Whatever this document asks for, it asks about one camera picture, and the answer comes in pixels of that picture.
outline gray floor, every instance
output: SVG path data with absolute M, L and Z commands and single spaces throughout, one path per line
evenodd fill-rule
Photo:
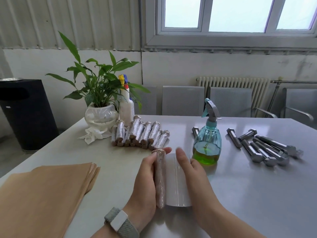
M 4 176 L 31 155 L 22 151 L 14 136 L 0 138 L 0 177 Z

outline window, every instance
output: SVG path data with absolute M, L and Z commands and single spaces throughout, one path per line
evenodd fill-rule
M 145 7 L 148 47 L 317 48 L 317 0 L 145 0 Z

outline corrugated metal wall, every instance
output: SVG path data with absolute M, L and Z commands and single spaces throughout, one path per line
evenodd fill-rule
M 140 50 L 138 0 L 0 0 L 2 48 Z

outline spray nozzle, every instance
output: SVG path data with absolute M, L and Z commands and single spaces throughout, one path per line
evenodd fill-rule
M 206 103 L 206 107 L 205 107 L 204 113 L 202 115 L 202 118 L 206 117 L 207 114 L 209 114 L 208 120 L 210 122 L 216 122 L 217 119 L 221 119 L 220 113 L 219 113 L 216 105 L 209 98 L 205 99 L 205 103 Z

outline crumpled paper towel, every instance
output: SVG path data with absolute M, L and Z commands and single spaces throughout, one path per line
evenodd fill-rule
M 104 131 L 100 131 L 90 127 L 90 128 L 87 128 L 85 131 L 87 134 L 82 137 L 79 137 L 79 139 L 85 139 L 85 142 L 87 144 L 94 142 L 96 139 L 104 139 L 111 136 L 111 132 L 108 129 Z

